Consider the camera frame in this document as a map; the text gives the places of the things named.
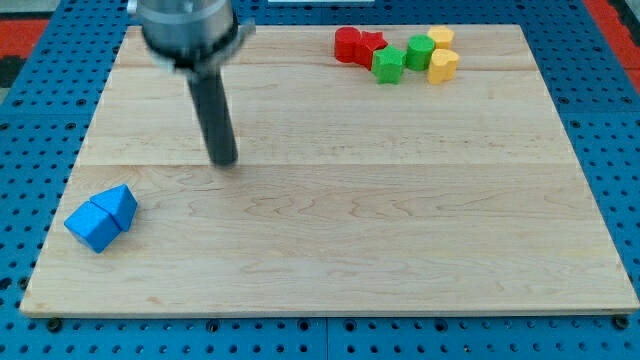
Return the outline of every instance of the toy block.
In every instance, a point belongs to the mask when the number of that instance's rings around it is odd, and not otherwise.
[[[405,61],[406,53],[389,45],[382,50],[374,51],[371,72],[378,78],[378,84],[397,84],[400,82]]]
[[[427,35],[418,34],[409,38],[407,67],[413,71],[424,71],[431,61],[436,42]]]
[[[447,49],[436,49],[431,55],[429,70],[427,71],[427,81],[437,85],[443,81],[453,79],[456,74],[456,67],[460,56],[454,51]]]
[[[92,196],[89,201],[111,214],[120,230],[129,231],[138,202],[127,185],[103,191]]]
[[[335,45],[333,48],[336,60],[344,63],[353,62],[355,59],[356,45],[360,42],[362,34],[360,30],[352,26],[344,26],[336,30]]]
[[[381,32],[370,33],[363,31],[360,42],[355,48],[355,63],[366,67],[367,70],[371,70],[373,52],[384,49],[386,46],[387,41],[382,37]]]
[[[432,26],[427,35],[436,42],[436,49],[451,49],[456,33],[446,26]]]
[[[101,253],[117,236],[120,228],[113,217],[91,202],[85,202],[64,222],[81,243]]]

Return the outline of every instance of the blue perforated surface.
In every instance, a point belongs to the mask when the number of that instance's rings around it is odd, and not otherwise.
[[[637,314],[490,319],[46,320],[17,310],[128,23],[124,1],[63,0],[0,106],[0,358],[640,357]],[[268,7],[260,24],[520,24],[633,284],[640,284],[640,98],[578,0]]]

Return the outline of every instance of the wooden table surface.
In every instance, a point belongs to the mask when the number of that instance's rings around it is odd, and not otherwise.
[[[457,76],[378,85],[335,27],[259,27],[224,68],[239,162],[130,28],[22,302],[28,316],[487,316],[638,299],[522,32],[453,26]],[[382,30],[397,47],[428,26]],[[62,225],[127,183],[100,255]]]

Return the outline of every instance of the yellow hexagonal block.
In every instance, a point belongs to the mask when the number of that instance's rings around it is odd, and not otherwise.
[[[432,26],[427,36],[436,42],[436,49],[451,49],[451,42],[456,33],[446,26]]]
[[[451,80],[456,74],[460,55],[455,51],[447,49],[436,49],[431,55],[429,70],[427,71],[427,81],[437,85],[444,81]]]

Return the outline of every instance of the black cylindrical rod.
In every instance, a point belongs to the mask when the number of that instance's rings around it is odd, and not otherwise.
[[[211,162],[232,165],[238,160],[238,149],[220,73],[189,80],[189,90]]]

